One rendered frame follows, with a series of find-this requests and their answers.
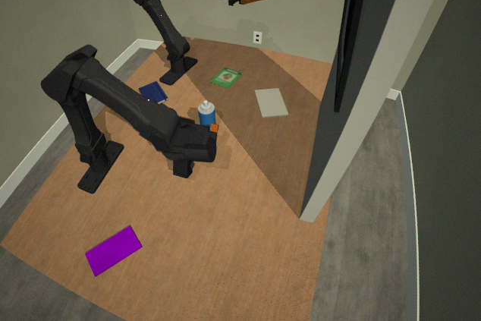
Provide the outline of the purple flat rectangular block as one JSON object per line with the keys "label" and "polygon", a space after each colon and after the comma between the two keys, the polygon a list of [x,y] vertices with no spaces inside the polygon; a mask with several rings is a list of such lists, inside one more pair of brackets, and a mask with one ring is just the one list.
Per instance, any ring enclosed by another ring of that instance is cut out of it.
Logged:
{"label": "purple flat rectangular block", "polygon": [[131,226],[85,253],[94,276],[98,276],[142,247]]}

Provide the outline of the blue cylinder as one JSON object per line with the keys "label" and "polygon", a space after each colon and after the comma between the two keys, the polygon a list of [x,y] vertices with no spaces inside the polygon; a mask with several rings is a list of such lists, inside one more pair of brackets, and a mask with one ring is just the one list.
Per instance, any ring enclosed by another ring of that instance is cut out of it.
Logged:
{"label": "blue cylinder", "polygon": [[215,106],[208,101],[204,101],[198,107],[199,117],[200,117],[200,125],[209,126],[210,132],[210,125],[211,123],[216,124],[215,122]]}

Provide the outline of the black mirror frame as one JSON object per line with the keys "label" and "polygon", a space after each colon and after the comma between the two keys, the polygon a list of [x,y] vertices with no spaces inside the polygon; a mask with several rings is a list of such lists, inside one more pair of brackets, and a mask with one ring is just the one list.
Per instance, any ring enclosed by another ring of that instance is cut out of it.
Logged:
{"label": "black mirror frame", "polygon": [[363,0],[354,0],[354,7],[351,16],[351,25],[349,29],[349,34],[347,38],[347,45],[344,54],[344,61],[341,69],[341,44],[342,44],[342,33],[344,28],[344,19],[347,9],[347,0],[344,0],[344,10],[341,22],[341,29],[338,40],[338,66],[337,66],[337,77],[336,77],[336,88],[335,88],[335,106],[334,112],[339,112],[341,107],[341,101],[344,95],[344,89],[347,82],[347,76],[351,65],[351,59],[354,51],[354,44],[357,36],[357,29],[360,21],[360,14],[363,6]]}

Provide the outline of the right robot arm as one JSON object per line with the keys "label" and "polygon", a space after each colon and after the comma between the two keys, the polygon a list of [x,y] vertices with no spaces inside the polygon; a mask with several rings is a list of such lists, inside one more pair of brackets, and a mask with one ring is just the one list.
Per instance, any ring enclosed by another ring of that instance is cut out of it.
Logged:
{"label": "right robot arm", "polygon": [[181,128],[174,109],[132,90],[94,58],[96,53],[91,45],[72,52],[41,81],[43,91],[64,110],[80,161],[91,165],[77,185],[81,190],[94,194],[124,149],[121,143],[106,143],[93,121],[86,94],[117,112],[152,142],[156,151],[163,151],[164,157],[173,161],[173,175],[188,179],[193,173],[191,161],[215,160],[216,141],[209,132]]}

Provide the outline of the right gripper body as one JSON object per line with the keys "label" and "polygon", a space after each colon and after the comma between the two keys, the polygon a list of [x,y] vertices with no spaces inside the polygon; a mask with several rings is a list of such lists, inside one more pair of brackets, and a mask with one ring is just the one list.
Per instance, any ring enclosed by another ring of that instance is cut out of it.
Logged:
{"label": "right gripper body", "polygon": [[[206,131],[206,132],[209,132],[209,126],[203,126],[203,125],[200,125],[200,124],[195,124],[195,121],[191,120],[191,119],[180,117],[180,123],[181,123],[181,128],[190,128],[191,131]],[[211,134],[211,137],[214,138],[215,141],[216,141],[217,133],[212,132],[212,131],[210,131],[209,133]]]}

